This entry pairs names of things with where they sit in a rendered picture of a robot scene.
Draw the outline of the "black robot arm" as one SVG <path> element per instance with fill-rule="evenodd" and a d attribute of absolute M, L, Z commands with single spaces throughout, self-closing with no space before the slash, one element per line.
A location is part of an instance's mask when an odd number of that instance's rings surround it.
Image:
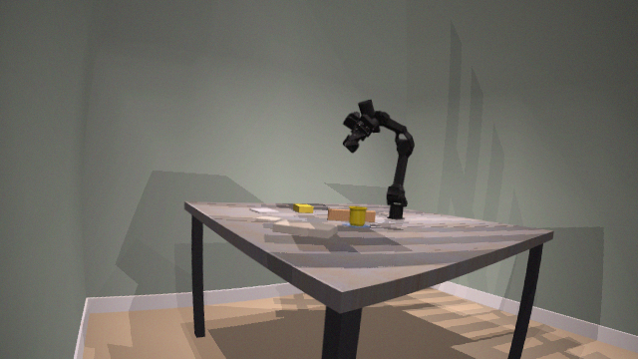
<path fill-rule="evenodd" d="M 403 207 L 406 207 L 408 202 L 405 198 L 404 187 L 404 177 L 406 172 L 406 167 L 408 163 L 408 158 L 412 154 L 413 148 L 415 146 L 413 137 L 407 131 L 406 126 L 401 125 L 400 123 L 390 119 L 390 116 L 386 112 L 382 111 L 374 111 L 374 107 L 372 104 L 372 100 L 367 100 L 358 103 L 361 116 L 368 115 L 375 123 L 373 133 L 380 133 L 380 127 L 382 126 L 388 130 L 395 132 L 396 134 L 396 144 L 397 144 L 397 152 L 399 154 L 397 167 L 395 171 L 394 181 L 391 186 L 388 187 L 387 192 L 387 202 L 390 206 L 389 216 L 387 218 L 391 219 L 404 219 L 403 218 Z M 353 127 L 356 123 L 361 125 L 363 122 L 359 122 L 360 114 L 358 112 L 350 113 L 344 122 L 344 126 L 348 127 L 353 134 Z M 399 139 L 399 135 L 404 134 L 407 138 Z M 397 202 L 397 203 L 394 203 Z M 400 203 L 400 204 L 398 204 Z"/>

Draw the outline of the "yellow rectangular block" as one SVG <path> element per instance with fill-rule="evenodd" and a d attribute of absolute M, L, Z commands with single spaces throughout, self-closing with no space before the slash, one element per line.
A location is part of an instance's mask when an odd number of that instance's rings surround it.
<path fill-rule="evenodd" d="M 308 204 L 293 203 L 293 210 L 297 212 L 313 213 L 313 207 L 314 206 Z"/>

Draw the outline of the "yellow cup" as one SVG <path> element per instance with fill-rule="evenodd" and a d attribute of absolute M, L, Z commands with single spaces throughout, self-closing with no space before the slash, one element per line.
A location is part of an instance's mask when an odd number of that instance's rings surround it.
<path fill-rule="evenodd" d="M 366 208 L 360 206 L 350 206 L 350 224 L 362 226 L 365 223 Z"/>

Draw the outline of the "tan wooden bar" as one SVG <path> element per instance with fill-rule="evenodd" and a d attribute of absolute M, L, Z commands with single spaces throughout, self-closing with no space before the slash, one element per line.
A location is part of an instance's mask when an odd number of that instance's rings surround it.
<path fill-rule="evenodd" d="M 365 221 L 375 222 L 376 212 L 366 211 Z M 328 208 L 328 220 L 350 221 L 350 210 L 347 209 L 331 209 Z"/>

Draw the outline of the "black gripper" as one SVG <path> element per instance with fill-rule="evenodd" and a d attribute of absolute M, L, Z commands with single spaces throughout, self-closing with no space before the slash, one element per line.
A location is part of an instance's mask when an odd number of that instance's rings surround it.
<path fill-rule="evenodd" d="M 376 126 L 376 123 L 368 115 L 363 115 L 362 117 L 360 117 L 359 122 L 360 121 L 362 121 L 363 123 L 361 125 L 356 123 L 353 127 L 353 135 L 347 136 L 347 138 L 343 142 L 343 145 L 351 153 L 355 153 L 360 147 L 360 144 L 358 143 L 359 141 L 363 142 L 375 130 L 374 127 Z"/>

